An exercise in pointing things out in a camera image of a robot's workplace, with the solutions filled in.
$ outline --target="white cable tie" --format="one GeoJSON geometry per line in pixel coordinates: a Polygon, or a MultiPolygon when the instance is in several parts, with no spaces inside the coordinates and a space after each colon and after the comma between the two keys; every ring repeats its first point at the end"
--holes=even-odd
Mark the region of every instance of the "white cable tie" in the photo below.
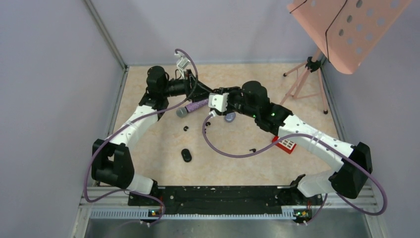
{"type": "Polygon", "coordinates": [[[318,132],[321,132],[321,135],[319,136],[319,138],[318,138],[318,140],[316,141],[316,143],[314,144],[314,146],[318,145],[318,143],[319,143],[319,141],[321,140],[321,138],[323,138],[323,137],[324,137],[324,135],[325,135],[325,133],[324,133],[324,132],[322,132],[322,131],[318,131],[318,132]]]}
{"type": "Polygon", "coordinates": [[[314,134],[312,134],[311,140],[309,141],[308,151],[312,153],[314,146],[318,144],[318,141],[316,140],[314,144],[312,144],[312,141],[318,136],[319,130],[317,130],[314,134]]]}
{"type": "Polygon", "coordinates": [[[138,127],[133,123],[133,121],[132,120],[128,120],[128,121],[126,121],[126,123],[125,123],[126,125],[128,125],[128,126],[130,126],[130,127],[132,127],[132,128],[134,128],[135,130],[137,130],[138,129],[138,127]]]}

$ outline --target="red and white box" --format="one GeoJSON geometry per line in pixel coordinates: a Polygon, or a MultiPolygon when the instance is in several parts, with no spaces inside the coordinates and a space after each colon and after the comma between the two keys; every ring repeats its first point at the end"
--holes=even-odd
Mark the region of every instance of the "red and white box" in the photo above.
{"type": "MultiPolygon", "coordinates": [[[[275,142],[278,140],[278,136],[275,136],[272,140],[272,142],[275,142]]],[[[293,150],[296,147],[296,143],[292,142],[288,139],[284,139],[276,144],[276,146],[284,151],[286,151],[287,154],[292,154],[293,150]]]]}

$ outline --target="wire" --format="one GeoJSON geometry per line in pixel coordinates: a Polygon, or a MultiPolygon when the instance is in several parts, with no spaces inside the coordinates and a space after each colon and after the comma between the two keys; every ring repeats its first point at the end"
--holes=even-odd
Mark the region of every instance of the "wire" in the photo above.
{"type": "MultiPolygon", "coordinates": [[[[260,154],[266,150],[268,150],[269,148],[271,148],[272,146],[276,145],[278,142],[291,138],[291,137],[297,137],[297,136],[301,136],[301,137],[306,137],[311,139],[312,136],[311,135],[307,135],[307,134],[303,134],[303,133],[295,133],[295,134],[290,134],[290,135],[286,135],[282,138],[278,138],[275,142],[269,144],[268,146],[264,147],[263,149],[256,151],[254,153],[251,154],[245,154],[245,155],[232,155],[232,154],[228,154],[225,153],[223,151],[220,151],[219,149],[217,149],[214,145],[212,145],[212,143],[209,141],[209,139],[207,138],[206,135],[206,123],[207,121],[212,118],[213,115],[209,115],[206,117],[206,119],[203,122],[203,126],[202,126],[202,134],[204,137],[204,140],[207,142],[207,144],[210,146],[211,149],[213,149],[214,151],[216,151],[217,153],[224,155],[226,157],[231,157],[231,158],[247,158],[247,157],[251,157],[257,154],[260,154]]],[[[351,207],[353,207],[354,209],[367,214],[367,215],[371,215],[371,216],[379,216],[382,215],[387,206],[388,206],[388,198],[386,196],[385,190],[382,187],[382,185],[378,182],[378,180],[376,180],[368,171],[366,171],[364,168],[362,168],[360,165],[358,165],[356,162],[354,162],[353,160],[349,159],[347,156],[343,155],[342,153],[340,153],[338,150],[334,149],[333,147],[331,147],[330,145],[328,145],[327,143],[323,142],[322,140],[319,140],[318,138],[314,138],[314,140],[318,141],[319,144],[323,145],[325,148],[327,148],[328,150],[331,150],[333,153],[335,153],[336,155],[340,156],[341,158],[343,158],[345,161],[347,161],[348,163],[350,163],[351,165],[353,165],[354,167],[356,167],[358,170],[362,171],[362,173],[364,175],[366,175],[379,189],[379,191],[382,194],[383,197],[383,205],[382,208],[380,209],[379,212],[367,212],[365,210],[363,210],[362,208],[359,208],[357,206],[355,206],[353,203],[351,203],[350,201],[348,201],[346,198],[344,198],[343,196],[341,196],[340,194],[337,194],[339,197],[341,197],[347,204],[349,204],[351,207]]]]}
{"type": "MultiPolygon", "coordinates": [[[[177,107],[179,107],[179,106],[181,106],[183,103],[185,103],[186,101],[188,101],[188,99],[190,99],[191,97],[192,97],[192,95],[193,95],[193,93],[194,93],[194,91],[195,91],[195,89],[197,88],[197,84],[198,84],[198,72],[197,72],[197,67],[196,67],[196,65],[194,64],[194,62],[193,62],[193,60],[191,59],[191,57],[185,52],[185,51],[183,51],[183,50],[181,50],[181,49],[175,49],[175,52],[176,53],[178,53],[178,52],[181,52],[181,53],[183,53],[184,54],[184,56],[191,62],[191,65],[193,66],[193,68],[194,68],[194,71],[195,71],[195,73],[196,73],[196,81],[195,81],[195,83],[194,83],[194,86],[193,86],[193,89],[191,90],[191,93],[182,101],[182,102],[180,102],[180,103],[178,103],[178,104],[176,104],[175,106],[173,106],[173,107],[170,107],[170,108],[167,108],[167,109],[163,109],[163,110],[160,110],[160,111],[156,111],[156,112],[152,112],[152,113],[149,113],[149,114],[146,114],[146,115],[143,115],[143,116],[141,116],[141,117],[138,117],[138,118],[136,118],[136,119],[134,119],[134,120],[132,120],[131,121],[131,123],[135,123],[135,122],[137,122],[137,121],[139,121],[139,120],[141,120],[141,119],[144,119],[144,118],[146,118],[146,117],[150,117],[150,116],[153,116],[153,115],[156,115],[156,114],[159,114],[159,113],[164,113],[164,112],[167,112],[167,111],[170,111],[170,110],[172,110],[172,109],[175,109],[175,108],[177,108],[177,107]]],[[[108,192],[108,193],[105,193],[105,194],[103,194],[103,195],[101,195],[101,196],[99,196],[99,197],[97,197],[97,198],[95,198],[95,199],[90,199],[89,198],[89,196],[88,196],[88,177],[89,177],[89,172],[91,171],[91,167],[92,167],[92,163],[93,163],[93,161],[95,160],[95,158],[98,156],[98,154],[99,154],[99,152],[105,147],[105,145],[106,144],[108,144],[114,137],[116,137],[116,135],[118,135],[118,134],[120,134],[123,130],[125,130],[127,127],[129,126],[129,124],[126,124],[126,125],[124,125],[124,126],[122,126],[120,129],[118,129],[114,134],[112,134],[112,135],[110,135],[100,146],[99,146],[99,148],[93,153],[93,155],[92,155],[92,157],[91,157],[91,159],[90,159],[90,161],[89,161],[89,165],[88,165],[88,169],[86,170],[86,173],[85,173],[85,177],[84,177],[84,180],[83,180],[83,196],[84,196],[84,198],[85,198],[85,200],[87,201],[87,202],[89,202],[89,203],[93,203],[93,202],[97,202],[97,201],[99,201],[99,200],[101,200],[102,198],[104,198],[104,197],[106,197],[106,196],[108,196],[108,195],[110,195],[110,194],[113,194],[113,193],[116,193],[116,192],[121,192],[121,191],[125,191],[125,189],[116,189],[116,190],[114,190],[114,191],[111,191],[111,192],[108,192]]],[[[162,210],[162,213],[161,213],[161,215],[159,216],[159,218],[156,220],[156,221],[154,221],[154,222],[152,222],[150,225],[152,225],[152,224],[155,224],[156,222],[158,222],[160,219],[161,219],[161,217],[165,214],[165,210],[166,210],[166,207],[165,207],[165,205],[163,204],[163,202],[162,201],[160,201],[159,199],[157,199],[157,198],[155,198],[155,197],[153,197],[153,196],[150,196],[150,195],[147,195],[147,194],[142,194],[142,193],[138,193],[138,192],[135,192],[135,191],[131,191],[132,193],[135,193],[135,194],[137,194],[137,195],[140,195],[140,196],[143,196],[143,197],[147,197],[147,198],[150,198],[150,199],[153,199],[153,200],[155,200],[155,201],[157,201],[157,202],[159,202],[161,205],[162,205],[162,207],[163,207],[163,210],[162,210]]]]}
{"type": "Polygon", "coordinates": [[[311,201],[310,201],[310,200],[308,200],[308,202],[307,202],[307,204],[306,204],[306,209],[307,209],[307,210],[310,210],[310,209],[311,209],[311,205],[312,205],[311,201]]]}
{"type": "Polygon", "coordinates": [[[202,86],[202,85],[198,85],[200,88],[202,88],[202,89],[204,89],[206,92],[208,92],[208,93],[213,93],[212,91],[210,91],[209,89],[207,89],[207,88],[205,88],[204,86],[202,86]]]}
{"type": "Polygon", "coordinates": [[[315,214],[312,216],[312,218],[311,218],[309,221],[307,221],[307,222],[306,222],[306,225],[307,225],[307,224],[309,224],[309,223],[311,223],[311,222],[315,219],[315,217],[317,217],[317,216],[318,216],[319,212],[320,212],[320,211],[321,211],[321,209],[324,207],[325,202],[327,201],[327,197],[328,197],[328,193],[326,193],[326,194],[325,194],[325,196],[324,196],[324,200],[323,200],[323,202],[321,203],[321,206],[318,208],[318,210],[315,212],[315,214]]]}
{"type": "Polygon", "coordinates": [[[327,36],[328,30],[331,27],[331,25],[334,23],[335,19],[337,19],[338,15],[340,15],[340,13],[343,10],[344,6],[347,4],[347,1],[348,0],[346,0],[344,2],[343,6],[340,8],[340,10],[338,11],[337,15],[335,15],[335,18],[331,21],[331,24],[328,26],[327,30],[325,31],[325,43],[326,43],[326,46],[327,46],[327,59],[328,59],[328,62],[331,62],[331,61],[329,61],[328,36],[327,36]]]}
{"type": "Polygon", "coordinates": [[[176,80],[181,79],[181,77],[182,77],[181,72],[179,72],[179,74],[180,74],[180,75],[179,75],[179,78],[178,78],[178,77],[176,77],[176,73],[177,73],[177,72],[179,72],[179,69],[176,69],[176,70],[175,70],[175,79],[176,79],[176,80]]]}

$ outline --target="music stand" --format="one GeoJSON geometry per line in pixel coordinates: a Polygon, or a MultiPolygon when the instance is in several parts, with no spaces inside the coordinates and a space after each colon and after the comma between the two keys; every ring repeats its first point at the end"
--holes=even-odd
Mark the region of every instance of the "music stand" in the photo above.
{"type": "Polygon", "coordinates": [[[312,72],[317,71],[324,113],[328,113],[323,91],[320,62],[322,52],[341,73],[352,74],[371,52],[411,0],[294,0],[287,6],[318,49],[308,62],[293,68],[283,76],[305,65],[306,70],[296,79],[286,93],[281,105],[292,96],[298,98],[303,84],[312,72]]]}

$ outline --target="gray wall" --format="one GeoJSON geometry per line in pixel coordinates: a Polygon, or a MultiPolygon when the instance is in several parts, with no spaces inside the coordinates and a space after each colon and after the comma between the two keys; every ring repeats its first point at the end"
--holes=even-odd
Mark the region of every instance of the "gray wall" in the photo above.
{"type": "Polygon", "coordinates": [[[414,0],[353,75],[326,68],[351,142],[371,148],[387,191],[392,237],[418,237],[420,206],[420,1],[414,0]]]}
{"type": "Polygon", "coordinates": [[[0,26],[0,237],[68,237],[122,70],[81,0],[0,1],[0,26]]]}
{"type": "Polygon", "coordinates": [[[93,0],[127,64],[302,61],[315,44],[286,9],[292,0],[93,0]]]}

